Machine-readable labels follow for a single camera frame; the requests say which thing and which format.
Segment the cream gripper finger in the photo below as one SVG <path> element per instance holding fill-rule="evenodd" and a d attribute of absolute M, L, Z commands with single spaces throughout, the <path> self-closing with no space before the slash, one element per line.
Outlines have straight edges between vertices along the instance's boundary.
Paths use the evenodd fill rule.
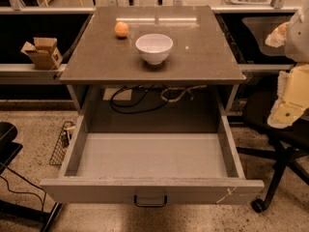
<path fill-rule="evenodd" d="M 289 23 L 284 22 L 277 26 L 265 40 L 266 45 L 271 47 L 280 47 L 286 44 L 286 35 Z"/>
<path fill-rule="evenodd" d="M 267 124 L 272 128 L 284 129 L 290 127 L 303 113 L 304 109 L 300 106 L 276 101 L 270 110 Z"/>

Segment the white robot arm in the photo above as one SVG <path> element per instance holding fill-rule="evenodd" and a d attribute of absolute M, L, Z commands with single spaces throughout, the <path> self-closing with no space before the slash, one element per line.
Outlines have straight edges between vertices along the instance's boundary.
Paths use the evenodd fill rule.
<path fill-rule="evenodd" d="M 289 72 L 279 73 L 278 98 L 267 118 L 271 127 L 284 129 L 309 108 L 309 3 L 276 27 L 267 36 L 266 45 L 283 46 L 285 55 L 296 62 Z"/>

